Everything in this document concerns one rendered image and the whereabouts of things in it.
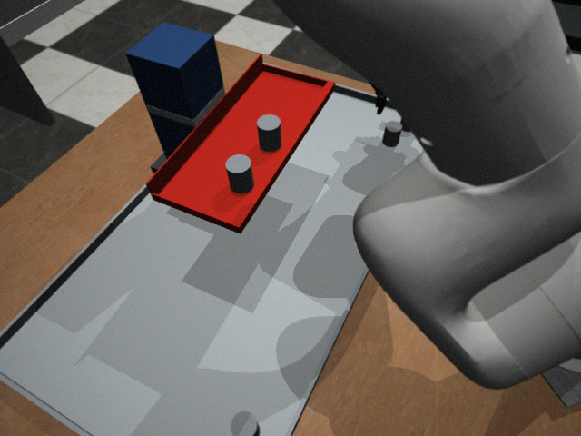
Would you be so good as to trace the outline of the grey cylinder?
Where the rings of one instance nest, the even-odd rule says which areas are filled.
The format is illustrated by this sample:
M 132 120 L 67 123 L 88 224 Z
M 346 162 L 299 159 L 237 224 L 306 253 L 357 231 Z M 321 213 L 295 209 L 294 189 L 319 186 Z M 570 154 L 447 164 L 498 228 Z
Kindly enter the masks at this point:
M 396 121 L 386 123 L 382 142 L 387 147 L 395 147 L 399 144 L 402 124 Z
M 233 436 L 260 436 L 260 426 L 252 413 L 241 411 L 231 421 L 231 434 Z
M 244 154 L 235 154 L 226 161 L 226 170 L 231 190 L 238 194 L 250 192 L 254 187 L 251 159 Z
M 281 120 L 274 114 L 265 114 L 257 120 L 260 148 L 275 152 L 281 148 Z
M 410 129 L 408 128 L 408 126 L 406 125 L 406 123 L 404 122 L 404 120 L 402 118 L 401 118 L 400 123 L 403 126 L 402 131 L 404 131 L 404 132 L 411 132 Z

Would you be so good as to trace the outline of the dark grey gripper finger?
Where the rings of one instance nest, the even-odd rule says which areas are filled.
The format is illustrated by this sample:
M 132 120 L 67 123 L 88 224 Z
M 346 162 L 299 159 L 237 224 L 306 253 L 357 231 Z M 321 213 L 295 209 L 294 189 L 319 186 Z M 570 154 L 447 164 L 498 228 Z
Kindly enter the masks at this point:
M 377 114 L 381 114 L 385 105 L 386 105 L 386 101 L 387 101 L 387 96 L 384 95 L 377 87 L 375 87 L 373 84 L 370 84 L 373 89 L 376 91 L 375 94 L 377 96 L 377 100 L 376 100 L 376 105 L 375 107 L 378 107 L 378 111 Z

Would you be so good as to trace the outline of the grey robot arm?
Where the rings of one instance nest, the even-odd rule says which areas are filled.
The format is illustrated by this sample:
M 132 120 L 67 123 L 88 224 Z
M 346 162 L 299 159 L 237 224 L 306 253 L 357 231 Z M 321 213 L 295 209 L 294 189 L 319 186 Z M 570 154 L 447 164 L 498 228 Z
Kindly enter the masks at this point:
M 552 1 L 273 2 L 424 149 L 354 214 L 379 286 L 481 387 L 581 373 L 581 75 Z

